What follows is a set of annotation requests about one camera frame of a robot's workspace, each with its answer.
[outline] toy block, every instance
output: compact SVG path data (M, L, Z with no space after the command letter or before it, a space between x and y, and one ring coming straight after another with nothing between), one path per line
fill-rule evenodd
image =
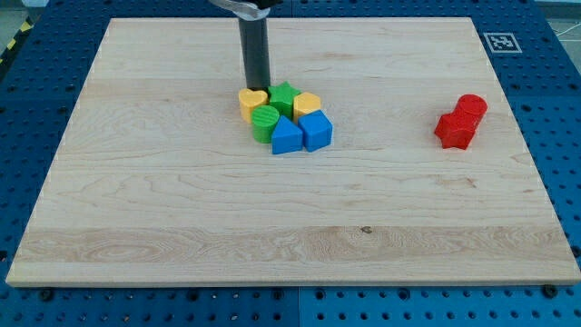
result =
M274 127L276 127L280 117L279 111L269 105L261 105L254 109L251 114L252 136L254 140L269 144Z
M272 154L302 150L302 130L286 116L281 116L272 132Z
M294 97L292 104L292 121L296 124L299 118L320 110L320 98L312 93L305 92Z
M307 151L313 152L330 144L333 125L321 110L299 118L299 127L303 132L302 142Z
M250 124L252 111L260 105L268 104L269 95L264 91L241 89L238 92L238 100L240 101L240 115L246 123Z
M300 94L300 90L292 87L289 82L284 82L278 86L269 86L269 93L271 94L270 105L292 120L292 103L294 97Z
M434 131L442 141L442 148L466 150L486 111L487 103L484 99L474 94L462 95L454 111L439 118Z

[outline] wood grain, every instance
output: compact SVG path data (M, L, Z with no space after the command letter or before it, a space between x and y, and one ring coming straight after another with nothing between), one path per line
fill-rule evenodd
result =
M332 146L273 156L252 140L237 104L235 20L113 19L7 281L581 279L469 19L271 19L269 28L273 82L321 97ZM435 125L467 93L487 99L485 120L467 151L442 150Z

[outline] blue perforated table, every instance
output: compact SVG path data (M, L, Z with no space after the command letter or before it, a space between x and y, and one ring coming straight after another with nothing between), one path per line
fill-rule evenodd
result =
M14 258L111 17L226 16L205 1L56 0L0 84L0 276ZM581 77L534 3L285 1L273 16L470 16L574 253L581 252ZM13 289L0 325L581 324L581 286Z

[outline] blue cube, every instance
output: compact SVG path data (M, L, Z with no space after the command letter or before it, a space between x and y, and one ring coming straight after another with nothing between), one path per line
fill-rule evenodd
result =
M330 144L333 125L321 110L299 118L299 127L303 132L302 142L307 151L313 152Z
M284 115L272 132L272 154L285 154L302 150L302 130Z

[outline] green block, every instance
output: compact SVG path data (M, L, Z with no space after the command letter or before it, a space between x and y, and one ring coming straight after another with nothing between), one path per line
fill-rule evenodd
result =
M254 109L251 114L252 136L254 140L269 144L272 138L272 132L276 123L279 122L281 115L279 111L270 105L261 105Z
M271 94L270 105L292 120L292 102L294 97L300 94L300 90L292 87L289 82L283 82L278 86L269 86L269 94Z

